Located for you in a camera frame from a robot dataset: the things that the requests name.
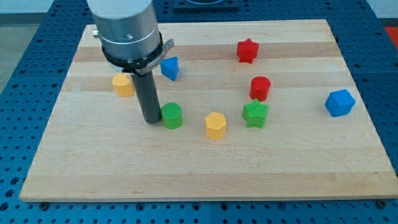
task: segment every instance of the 3d printed block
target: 3d printed block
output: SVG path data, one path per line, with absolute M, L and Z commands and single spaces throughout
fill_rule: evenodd
M 162 108 L 164 126 L 169 129 L 177 129 L 182 125 L 181 107 L 176 103 L 167 103 Z
M 208 138 L 219 140 L 226 133 L 226 120 L 221 113 L 210 113 L 205 118 L 206 135 Z
M 253 63 L 258 55 L 259 44 L 253 42 L 250 38 L 245 41 L 238 42 L 238 52 L 239 62 Z
M 263 128 L 267 119 L 268 105 L 260 103 L 257 99 L 243 106 L 243 119 L 248 122 L 248 128 Z
M 132 96 L 134 93 L 131 80 L 123 73 L 115 75 L 112 80 L 112 85 L 115 93 L 118 96 L 128 97 Z
M 347 90 L 339 90 L 329 94 L 325 106 L 332 117 L 337 117 L 348 114 L 354 104 L 355 100 Z
M 251 80 L 250 98 L 264 101 L 268 98 L 271 82 L 266 77 L 255 77 Z
M 167 78 L 175 81 L 177 79 L 178 71 L 178 57 L 164 59 L 160 63 L 160 70 Z

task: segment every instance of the blue metal table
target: blue metal table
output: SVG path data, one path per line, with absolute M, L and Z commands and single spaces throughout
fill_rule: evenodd
M 239 0 L 239 9 L 173 12 L 159 22 L 327 19 L 398 171 L 398 51 L 365 0 Z M 87 24 L 85 0 L 54 0 L 0 96 L 0 223 L 398 223 L 398 200 L 24 203 L 18 199 Z

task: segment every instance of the blue cube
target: blue cube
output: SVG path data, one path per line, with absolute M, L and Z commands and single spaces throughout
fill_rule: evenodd
M 337 117 L 348 114 L 354 104 L 355 100 L 347 90 L 339 90 L 329 94 L 325 106 L 332 117 Z
M 162 74 L 167 78 L 175 81 L 177 79 L 179 67 L 178 67 L 178 57 L 172 57 L 164 59 L 160 63 L 160 70 Z

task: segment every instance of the yellow block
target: yellow block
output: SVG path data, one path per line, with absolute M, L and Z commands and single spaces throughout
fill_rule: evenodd
M 221 113 L 210 113 L 205 118 L 206 135 L 208 138 L 219 140 L 226 133 L 226 120 Z
M 112 80 L 112 85 L 115 93 L 118 96 L 132 96 L 134 93 L 132 90 L 132 83 L 131 80 L 123 73 L 119 73 L 115 75 Z

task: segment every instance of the red star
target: red star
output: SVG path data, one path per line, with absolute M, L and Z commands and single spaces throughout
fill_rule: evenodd
M 250 38 L 245 41 L 238 42 L 239 62 L 253 63 L 253 59 L 257 57 L 259 52 L 259 44 L 253 42 Z

